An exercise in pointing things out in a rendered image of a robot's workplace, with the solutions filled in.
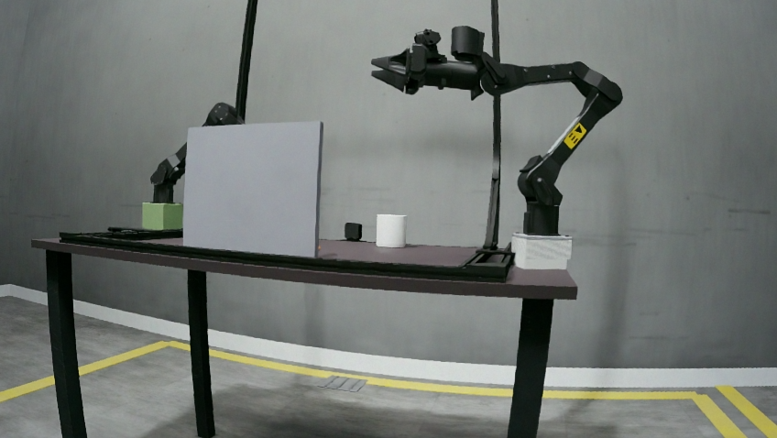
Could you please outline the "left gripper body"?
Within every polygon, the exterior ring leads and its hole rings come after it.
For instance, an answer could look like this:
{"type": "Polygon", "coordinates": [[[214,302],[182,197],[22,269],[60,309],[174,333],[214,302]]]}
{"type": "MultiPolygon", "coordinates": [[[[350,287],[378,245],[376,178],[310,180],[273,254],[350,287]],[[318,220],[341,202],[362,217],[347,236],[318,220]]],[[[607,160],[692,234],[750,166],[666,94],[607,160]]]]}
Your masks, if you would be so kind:
{"type": "Polygon", "coordinates": [[[404,86],[405,89],[413,88],[413,90],[407,90],[405,94],[415,94],[423,85],[438,87],[439,90],[450,88],[452,80],[451,60],[447,60],[445,57],[442,57],[440,60],[427,59],[427,49],[423,44],[413,43],[411,50],[409,76],[408,79],[405,78],[404,86]],[[420,79],[417,81],[416,78],[420,79]],[[415,79],[416,81],[414,81],[415,79]]]}

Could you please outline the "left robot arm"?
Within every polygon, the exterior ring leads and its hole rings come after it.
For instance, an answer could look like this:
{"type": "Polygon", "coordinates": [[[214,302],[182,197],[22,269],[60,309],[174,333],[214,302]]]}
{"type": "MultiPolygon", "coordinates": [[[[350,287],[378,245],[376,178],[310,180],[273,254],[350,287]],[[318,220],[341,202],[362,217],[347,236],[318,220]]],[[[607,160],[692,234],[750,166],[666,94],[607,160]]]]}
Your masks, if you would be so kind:
{"type": "MultiPolygon", "coordinates": [[[[415,43],[426,47],[427,59],[445,57],[436,46],[441,40],[439,32],[425,28],[415,35],[415,43]]],[[[531,157],[519,170],[518,188],[527,204],[523,234],[561,236],[558,234],[559,206],[555,205],[561,204],[563,195],[554,186],[560,169],[595,124],[621,104],[622,91],[615,82],[581,61],[529,67],[498,63],[484,51],[484,39],[485,33],[475,28],[452,28],[451,55],[461,62],[452,60],[450,88],[470,90],[472,101],[484,90],[498,96],[525,86],[559,82],[571,82],[586,98],[581,113],[550,150],[543,157],[531,157]]]]}

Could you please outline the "white mug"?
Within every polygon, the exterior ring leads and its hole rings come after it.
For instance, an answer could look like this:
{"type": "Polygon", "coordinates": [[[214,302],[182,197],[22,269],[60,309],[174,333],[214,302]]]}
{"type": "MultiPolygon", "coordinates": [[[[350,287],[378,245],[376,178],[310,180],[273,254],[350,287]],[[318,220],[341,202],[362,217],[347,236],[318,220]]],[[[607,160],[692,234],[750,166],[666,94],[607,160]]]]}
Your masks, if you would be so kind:
{"type": "Polygon", "coordinates": [[[377,246],[405,247],[407,215],[378,214],[377,246]]]}

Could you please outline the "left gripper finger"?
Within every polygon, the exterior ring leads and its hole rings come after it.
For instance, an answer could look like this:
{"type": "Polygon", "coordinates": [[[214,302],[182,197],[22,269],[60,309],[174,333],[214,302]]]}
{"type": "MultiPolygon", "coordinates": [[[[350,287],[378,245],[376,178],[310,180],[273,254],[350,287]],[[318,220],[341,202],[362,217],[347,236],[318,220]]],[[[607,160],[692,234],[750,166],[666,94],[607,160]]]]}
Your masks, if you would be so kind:
{"type": "Polygon", "coordinates": [[[410,46],[408,46],[400,54],[372,59],[371,64],[383,70],[390,71],[402,77],[408,78],[410,66],[410,46]]]}
{"type": "Polygon", "coordinates": [[[404,92],[405,78],[386,70],[372,71],[371,76],[404,92]]]}

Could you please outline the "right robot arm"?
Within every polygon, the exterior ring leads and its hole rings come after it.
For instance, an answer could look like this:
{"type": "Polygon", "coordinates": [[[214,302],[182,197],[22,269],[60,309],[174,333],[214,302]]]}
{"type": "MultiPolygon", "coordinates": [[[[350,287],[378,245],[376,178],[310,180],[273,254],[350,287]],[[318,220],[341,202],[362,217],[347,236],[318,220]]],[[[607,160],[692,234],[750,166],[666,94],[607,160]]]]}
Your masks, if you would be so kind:
{"type": "MultiPolygon", "coordinates": [[[[236,109],[232,105],[226,103],[217,103],[208,114],[207,119],[202,126],[227,126],[243,124],[245,124],[245,122],[236,113],[236,109]],[[241,123],[239,123],[239,121],[241,123]]],[[[154,184],[154,201],[150,203],[174,203],[173,185],[176,185],[177,180],[180,179],[181,176],[185,173],[186,152],[187,142],[179,149],[177,153],[159,163],[158,169],[150,177],[151,184],[154,184]]]]}

